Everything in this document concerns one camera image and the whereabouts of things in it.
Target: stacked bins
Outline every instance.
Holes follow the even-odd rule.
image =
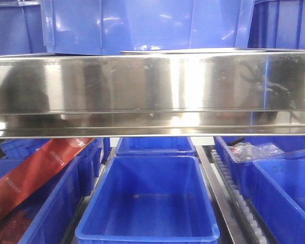
[[[252,160],[239,162],[227,146],[227,143],[237,138],[237,136],[215,137],[216,151],[221,160],[230,168],[233,180],[238,184],[241,194],[250,198],[249,184],[253,181]],[[244,142],[249,142],[254,146],[273,143],[284,152],[281,155],[269,156],[269,158],[305,157],[305,136],[246,136],[244,138]]]
[[[257,160],[251,202],[282,244],[305,244],[305,159]]]
[[[217,243],[194,153],[188,137],[122,138],[76,229],[78,242]]]
[[[249,47],[305,49],[305,0],[256,0]]]
[[[0,55],[248,45],[253,0],[0,1]]]
[[[48,52],[72,54],[247,47],[253,6],[253,0],[43,0],[45,44]]]
[[[94,188],[95,177],[98,177],[100,164],[108,156],[103,155],[103,140],[103,138],[95,139],[78,155],[80,187],[83,196],[90,195]],[[13,139],[2,142],[0,147],[8,159],[25,159],[47,141],[48,139]]]
[[[0,1],[0,55],[46,52],[40,1]]]
[[[0,178],[18,166],[23,160],[0,159]],[[79,200],[82,197],[78,166],[80,158],[72,160],[61,172],[44,184],[25,201],[14,213],[23,211],[23,222],[32,220],[23,236],[14,230],[14,240],[21,238],[20,244],[58,244],[61,242]]]

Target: red package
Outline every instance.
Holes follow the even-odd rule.
[[[51,139],[0,179],[0,220],[59,173],[93,138]]]

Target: metal panel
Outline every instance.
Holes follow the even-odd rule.
[[[0,137],[305,134],[305,51],[0,57]]]

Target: empty blue bin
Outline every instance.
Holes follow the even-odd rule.
[[[251,201],[279,243],[305,244],[305,159],[257,160]]]
[[[228,142],[237,138],[237,136],[215,137],[215,146],[222,161],[230,168],[233,180],[238,184],[240,192],[244,197],[249,198],[248,184],[253,178],[251,174],[252,160],[238,162],[227,146]],[[281,155],[269,156],[269,158],[305,157],[305,136],[245,136],[244,138],[244,142],[250,142],[254,146],[271,142],[285,152]]]
[[[115,149],[117,156],[194,156],[195,147],[189,137],[123,137]]]
[[[43,0],[48,52],[247,47],[253,0]]]
[[[249,47],[305,49],[305,0],[257,0]]]
[[[76,229],[79,244],[217,243],[197,158],[116,157]]]
[[[0,55],[46,52],[39,1],[0,1]]]
[[[0,178],[22,160],[0,159]],[[17,208],[24,209],[32,223],[20,244],[59,244],[79,200],[79,159],[74,159],[60,173],[44,184]]]

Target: blue plastic bin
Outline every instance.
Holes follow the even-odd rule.
[[[234,182],[238,184],[239,190],[246,198],[250,197],[250,188],[248,186],[251,178],[252,160],[246,162],[238,162],[233,153],[227,146],[238,138],[237,136],[215,137],[216,151],[222,161],[230,168]],[[299,158],[305,157],[305,136],[245,136],[244,142],[250,142],[252,145],[260,145],[272,142],[284,154],[270,156],[270,158]]]
[[[79,244],[217,243],[195,157],[116,157],[76,229]]]
[[[43,0],[48,52],[247,47],[253,0]]]
[[[80,188],[83,196],[89,196],[94,189],[95,177],[98,177],[101,165],[103,147],[103,138],[97,138],[78,155],[80,157]]]
[[[115,149],[117,156],[194,156],[195,147],[189,137],[123,137]]]
[[[46,52],[39,1],[0,1],[0,55]]]
[[[305,49],[305,0],[256,0],[249,47]]]
[[[25,159],[43,146],[49,139],[11,139],[0,144],[8,159]],[[103,138],[96,138],[78,156],[79,177],[83,196],[89,196],[94,188],[102,161]]]
[[[305,244],[305,159],[253,163],[251,201],[279,243]]]
[[[0,159],[0,178],[22,160]],[[20,244],[58,244],[70,218],[82,197],[78,174],[79,158],[70,162],[20,206],[27,211],[32,223],[19,241]]]
[[[25,159],[35,153],[49,139],[10,139],[0,143],[7,159]]]

